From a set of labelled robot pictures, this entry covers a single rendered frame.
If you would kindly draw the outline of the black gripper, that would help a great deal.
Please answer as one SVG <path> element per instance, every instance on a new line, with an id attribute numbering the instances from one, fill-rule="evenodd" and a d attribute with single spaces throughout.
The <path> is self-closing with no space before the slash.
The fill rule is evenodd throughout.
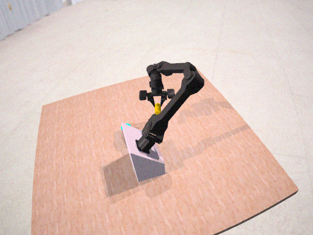
<path id="1" fill-rule="evenodd" d="M 167 96 L 169 99 L 172 99 L 175 95 L 174 89 L 167 89 L 167 91 L 162 90 L 162 84 L 160 86 L 152 86 L 151 92 L 147 93 L 145 91 L 139 91 L 139 100 L 148 100 L 155 107 L 154 96 L 161 96 L 160 106 L 162 107 L 165 100 L 167 100 Z"/>

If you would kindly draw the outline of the yellow cylinder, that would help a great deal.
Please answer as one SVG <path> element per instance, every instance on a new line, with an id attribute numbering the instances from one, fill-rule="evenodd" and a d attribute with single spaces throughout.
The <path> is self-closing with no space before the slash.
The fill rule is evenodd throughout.
<path id="1" fill-rule="evenodd" d="M 161 112 L 161 106 L 159 103 L 155 104 L 155 114 L 158 115 Z"/>

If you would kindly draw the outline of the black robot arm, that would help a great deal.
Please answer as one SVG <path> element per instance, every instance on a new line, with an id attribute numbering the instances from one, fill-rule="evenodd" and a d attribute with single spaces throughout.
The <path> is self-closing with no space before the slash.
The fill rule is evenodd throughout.
<path id="1" fill-rule="evenodd" d="M 153 114 L 145 124 L 142 130 L 142 137 L 135 140 L 138 150 L 150 154 L 149 150 L 155 143 L 161 144 L 164 133 L 168 128 L 168 121 L 183 105 L 189 96 L 200 91 L 204 86 L 204 79 L 200 76 L 197 68 L 190 62 L 186 63 L 168 63 L 161 61 L 147 67 L 147 74 L 150 77 L 149 86 L 160 86 L 162 89 L 162 73 L 165 76 L 170 76 L 173 73 L 183 73 L 184 78 L 181 82 L 181 88 L 169 101 L 160 114 Z M 152 135 L 152 134 L 154 135 Z M 155 136 L 156 135 L 156 136 Z"/>

